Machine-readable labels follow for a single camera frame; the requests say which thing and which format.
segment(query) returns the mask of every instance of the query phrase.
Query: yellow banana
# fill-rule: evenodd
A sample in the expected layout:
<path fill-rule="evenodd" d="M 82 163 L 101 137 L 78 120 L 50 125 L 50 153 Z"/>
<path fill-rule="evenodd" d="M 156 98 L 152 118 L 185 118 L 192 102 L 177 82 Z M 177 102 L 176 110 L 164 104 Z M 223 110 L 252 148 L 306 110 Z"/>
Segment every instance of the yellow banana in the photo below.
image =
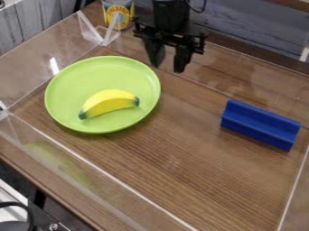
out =
<path fill-rule="evenodd" d="M 138 106 L 138 98 L 126 91 L 109 89 L 93 94 L 85 101 L 78 118 L 86 119 L 122 108 Z"/>

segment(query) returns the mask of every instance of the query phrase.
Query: blue block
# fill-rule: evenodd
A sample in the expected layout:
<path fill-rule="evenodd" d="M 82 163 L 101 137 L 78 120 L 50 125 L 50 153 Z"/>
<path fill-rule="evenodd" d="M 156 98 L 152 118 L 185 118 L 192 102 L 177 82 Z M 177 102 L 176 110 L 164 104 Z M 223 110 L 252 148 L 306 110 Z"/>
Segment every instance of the blue block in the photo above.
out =
<path fill-rule="evenodd" d="M 294 145 L 300 123 L 235 99 L 227 102 L 220 125 L 284 151 Z"/>

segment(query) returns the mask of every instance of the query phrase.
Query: black cable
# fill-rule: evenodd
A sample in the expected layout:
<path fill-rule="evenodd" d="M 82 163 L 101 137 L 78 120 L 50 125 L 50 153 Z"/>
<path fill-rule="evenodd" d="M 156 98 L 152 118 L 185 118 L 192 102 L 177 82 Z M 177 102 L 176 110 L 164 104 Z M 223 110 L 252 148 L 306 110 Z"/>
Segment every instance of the black cable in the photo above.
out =
<path fill-rule="evenodd" d="M 203 7 L 201 7 L 200 10 L 192 8 L 192 6 L 191 6 L 188 0 L 185 0 L 185 3 L 187 3 L 187 5 L 188 5 L 189 9 L 191 9 L 195 13 L 200 14 L 200 13 L 204 11 L 204 9 L 205 9 L 207 0 L 203 0 Z"/>
<path fill-rule="evenodd" d="M 5 8 L 5 0 L 0 0 L 0 9 Z"/>
<path fill-rule="evenodd" d="M 29 223 L 27 231 L 31 231 L 31 229 L 33 229 L 33 214 L 31 214 L 30 209 L 23 204 L 18 203 L 18 202 L 1 202 L 0 203 L 0 208 L 13 207 L 13 206 L 23 208 L 23 210 L 27 212 L 27 223 Z"/>

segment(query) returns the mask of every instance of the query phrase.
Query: green plastic plate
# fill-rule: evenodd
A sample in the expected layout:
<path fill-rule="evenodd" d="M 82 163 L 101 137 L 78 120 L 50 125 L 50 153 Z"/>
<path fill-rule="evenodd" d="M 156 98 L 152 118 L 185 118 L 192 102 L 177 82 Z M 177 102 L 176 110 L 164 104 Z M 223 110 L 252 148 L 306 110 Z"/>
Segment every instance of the green plastic plate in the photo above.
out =
<path fill-rule="evenodd" d="M 130 92 L 140 99 L 140 106 L 80 120 L 84 101 L 105 89 Z M 152 111 L 159 95 L 157 77 L 144 64 L 124 57 L 102 56 L 81 60 L 57 73 L 43 93 L 43 105 L 50 117 L 66 128 L 104 134 L 134 125 Z"/>

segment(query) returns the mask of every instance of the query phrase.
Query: green plate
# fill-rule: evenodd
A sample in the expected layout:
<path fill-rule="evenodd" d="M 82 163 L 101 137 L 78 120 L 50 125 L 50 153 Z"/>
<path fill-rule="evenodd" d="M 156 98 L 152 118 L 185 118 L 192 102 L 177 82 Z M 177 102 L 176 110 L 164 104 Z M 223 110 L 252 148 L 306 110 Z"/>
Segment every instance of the green plate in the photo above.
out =
<path fill-rule="evenodd" d="M 130 92 L 140 99 L 140 106 L 80 120 L 82 103 L 105 89 Z M 81 60 L 57 73 L 43 93 L 43 105 L 50 117 L 66 128 L 104 134 L 136 124 L 153 109 L 159 95 L 157 77 L 144 64 L 124 57 L 102 56 Z"/>

